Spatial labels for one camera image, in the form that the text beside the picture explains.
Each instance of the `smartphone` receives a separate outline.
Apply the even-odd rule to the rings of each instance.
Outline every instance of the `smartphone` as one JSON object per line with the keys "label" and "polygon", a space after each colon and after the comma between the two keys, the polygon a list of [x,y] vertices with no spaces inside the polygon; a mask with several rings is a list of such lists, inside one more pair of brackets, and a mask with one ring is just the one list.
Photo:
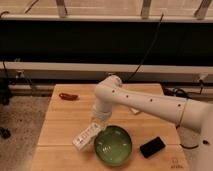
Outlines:
{"label": "smartphone", "polygon": [[157,153],[161,149],[165,148],[165,144],[160,139],[160,137],[156,137],[153,140],[147,142],[140,146],[140,151],[145,158],[150,157],[151,155]]}

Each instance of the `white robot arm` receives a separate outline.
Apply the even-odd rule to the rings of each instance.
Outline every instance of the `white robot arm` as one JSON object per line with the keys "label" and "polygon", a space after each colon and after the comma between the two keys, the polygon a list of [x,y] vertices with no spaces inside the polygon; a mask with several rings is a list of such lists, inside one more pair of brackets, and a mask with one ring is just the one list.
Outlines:
{"label": "white robot arm", "polygon": [[107,120],[113,104],[133,107],[201,133],[196,171],[212,171],[213,160],[213,105],[200,101],[128,91],[117,76],[110,76],[95,88],[94,117]]}

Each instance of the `black cable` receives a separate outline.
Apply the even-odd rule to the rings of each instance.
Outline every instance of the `black cable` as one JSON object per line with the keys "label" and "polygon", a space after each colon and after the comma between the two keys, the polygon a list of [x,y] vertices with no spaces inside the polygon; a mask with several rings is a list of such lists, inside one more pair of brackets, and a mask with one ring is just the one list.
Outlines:
{"label": "black cable", "polygon": [[10,83],[9,74],[8,74],[8,71],[7,71],[7,68],[5,66],[5,62],[4,62],[3,59],[2,59],[2,64],[3,64],[3,67],[4,67],[4,74],[5,74],[5,77],[7,79],[7,84],[9,84]]}
{"label": "black cable", "polygon": [[187,149],[187,150],[192,150],[192,149],[195,149],[195,148],[198,148],[199,145],[195,145],[195,146],[191,146],[191,147],[188,147],[188,146],[185,146],[183,144],[180,144],[180,146],[184,149]]}
{"label": "black cable", "polygon": [[185,145],[183,145],[183,144],[180,144],[180,146],[181,146],[182,148],[184,148],[184,149],[187,149],[187,150],[192,150],[192,149],[195,149],[195,148],[199,147],[198,144],[195,145],[195,146],[185,146]]}
{"label": "black cable", "polygon": [[141,61],[140,61],[139,65],[138,65],[138,67],[136,68],[136,70],[129,76],[129,78],[126,79],[126,81],[131,80],[131,79],[135,76],[135,74],[138,72],[138,70],[140,69],[140,67],[144,64],[146,58],[149,56],[149,54],[150,54],[152,48],[154,47],[154,45],[155,45],[155,43],[156,43],[156,41],[157,41],[158,33],[159,33],[160,26],[161,26],[161,23],[162,23],[162,20],[163,20],[163,16],[164,16],[164,14],[162,13],[161,18],[160,18],[160,20],[159,20],[159,22],[158,22],[156,31],[155,31],[154,38],[153,38],[153,40],[152,40],[152,42],[151,42],[149,48],[147,49],[145,55],[144,55],[143,58],[141,59]]}
{"label": "black cable", "polygon": [[2,16],[3,16],[3,15],[9,14],[9,13],[10,13],[9,11],[3,11],[3,12],[1,12],[1,13],[0,13],[0,19],[2,19]]}
{"label": "black cable", "polygon": [[32,8],[33,6],[38,2],[39,0],[35,0],[34,2],[32,2],[30,4],[30,6],[26,9],[26,11],[24,12],[25,14],[27,14]]}

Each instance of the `red chili pepper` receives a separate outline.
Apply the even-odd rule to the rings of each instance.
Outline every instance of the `red chili pepper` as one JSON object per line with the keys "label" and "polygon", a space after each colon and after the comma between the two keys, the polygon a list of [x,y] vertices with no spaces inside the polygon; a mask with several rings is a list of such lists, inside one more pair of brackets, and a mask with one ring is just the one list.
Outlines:
{"label": "red chili pepper", "polygon": [[74,95],[74,94],[68,94],[68,93],[60,93],[59,97],[62,100],[69,100],[69,101],[75,101],[78,100],[78,95]]}

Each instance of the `bowl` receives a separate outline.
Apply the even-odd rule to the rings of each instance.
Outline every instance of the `bowl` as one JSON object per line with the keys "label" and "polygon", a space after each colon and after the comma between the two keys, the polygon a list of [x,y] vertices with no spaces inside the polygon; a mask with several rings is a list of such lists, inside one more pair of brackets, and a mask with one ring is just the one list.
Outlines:
{"label": "bowl", "polygon": [[120,166],[130,157],[132,141],[126,130],[116,125],[109,125],[95,138],[94,148],[104,164]]}

